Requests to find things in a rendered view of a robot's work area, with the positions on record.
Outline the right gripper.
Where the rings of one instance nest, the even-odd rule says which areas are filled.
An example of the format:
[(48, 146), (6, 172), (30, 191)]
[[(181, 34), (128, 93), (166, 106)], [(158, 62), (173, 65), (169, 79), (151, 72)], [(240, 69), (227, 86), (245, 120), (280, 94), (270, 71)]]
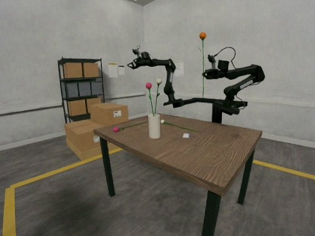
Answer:
[[(138, 52), (138, 50), (137, 50), (137, 52)], [(130, 67), (131, 69), (137, 69), (137, 68), (139, 68), (140, 66), (145, 66), (145, 65), (146, 65), (146, 61), (145, 61), (145, 60), (142, 60), (142, 57), (141, 57), (139, 54), (140, 54), (140, 53), (138, 52), (137, 58), (133, 60), (133, 62), (136, 64), (136, 66), (134, 66), (133, 62), (131, 62), (131, 63), (127, 64), (128, 67)], [(135, 60), (136, 60), (136, 61), (135, 61)], [(132, 65), (132, 67), (129, 66), (130, 64)], [(141, 65), (141, 64), (142, 64), (142, 65)]]

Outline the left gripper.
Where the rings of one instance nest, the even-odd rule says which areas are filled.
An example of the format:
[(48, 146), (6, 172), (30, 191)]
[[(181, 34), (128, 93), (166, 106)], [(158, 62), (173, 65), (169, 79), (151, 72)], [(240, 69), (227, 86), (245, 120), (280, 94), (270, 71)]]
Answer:
[[(213, 56), (214, 58), (214, 56)], [(214, 58), (215, 60), (215, 58)], [(207, 69), (204, 73), (202, 73), (202, 76), (204, 76), (206, 79), (219, 79), (220, 78), (220, 71), (219, 69), (216, 69), (216, 60), (212, 62), (212, 68), (213, 69)], [(207, 75), (205, 75), (207, 73)], [(216, 76), (215, 76), (216, 75)]]

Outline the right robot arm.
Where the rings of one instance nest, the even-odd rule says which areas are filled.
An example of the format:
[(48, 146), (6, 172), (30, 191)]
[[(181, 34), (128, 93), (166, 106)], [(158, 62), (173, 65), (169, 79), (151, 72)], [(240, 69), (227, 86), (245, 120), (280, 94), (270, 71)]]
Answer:
[(174, 98), (174, 91), (173, 91), (173, 86), (172, 86), (173, 80), (172, 79), (173, 79), (173, 74), (174, 74), (174, 71), (176, 69), (176, 66), (173, 63), (172, 59), (166, 59), (166, 60), (151, 59), (151, 57), (149, 57), (148, 52), (142, 52), (141, 57), (142, 57), (142, 59), (147, 59), (147, 60), (145, 60), (146, 61), (145, 66), (150, 66), (150, 67), (165, 66), (166, 71), (167, 71), (167, 78), (166, 78), (166, 85), (164, 87), (164, 93), (168, 96), (169, 102), (180, 100), (180, 99), (175, 100), (175, 98)]

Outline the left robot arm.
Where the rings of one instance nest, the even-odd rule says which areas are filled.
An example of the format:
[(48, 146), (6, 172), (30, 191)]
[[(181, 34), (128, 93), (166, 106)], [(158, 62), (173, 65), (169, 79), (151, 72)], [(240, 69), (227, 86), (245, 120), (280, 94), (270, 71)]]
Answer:
[(241, 91), (242, 89), (250, 86), (251, 84), (262, 82), (265, 79), (265, 75), (261, 66), (254, 66), (255, 64), (251, 64), (252, 66), (244, 67), (240, 69), (228, 70), (229, 61), (219, 60), (217, 68), (220, 69), (220, 78), (228, 78), (229, 80), (236, 79), (240, 76), (245, 76), (250, 74), (249, 77), (244, 80), (238, 82), (235, 85), (228, 86), (224, 89), (224, 94), (227, 96), (223, 102), (216, 101), (214, 102), (217, 105), (223, 106), (227, 109), (230, 109), (235, 112), (239, 112), (240, 109), (232, 106), (234, 96)]

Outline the white flower with green stem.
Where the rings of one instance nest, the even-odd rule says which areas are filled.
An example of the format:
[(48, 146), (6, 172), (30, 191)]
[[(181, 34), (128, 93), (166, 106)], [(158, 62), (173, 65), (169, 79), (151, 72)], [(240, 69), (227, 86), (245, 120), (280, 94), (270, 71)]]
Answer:
[[(156, 83), (159, 87), (159, 85), (162, 83), (162, 80), (160, 78), (158, 78), (158, 79), (156, 79)], [(157, 97), (156, 98), (158, 98), (158, 96), (160, 95), (160, 93), (158, 94), (158, 87), (157, 87)]]

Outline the white cylindrical vase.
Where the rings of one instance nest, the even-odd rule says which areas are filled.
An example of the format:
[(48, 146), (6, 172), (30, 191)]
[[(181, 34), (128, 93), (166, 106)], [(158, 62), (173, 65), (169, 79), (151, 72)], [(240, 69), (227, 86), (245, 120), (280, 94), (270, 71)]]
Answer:
[(149, 137), (152, 139), (160, 138), (160, 115), (148, 115), (149, 122)]

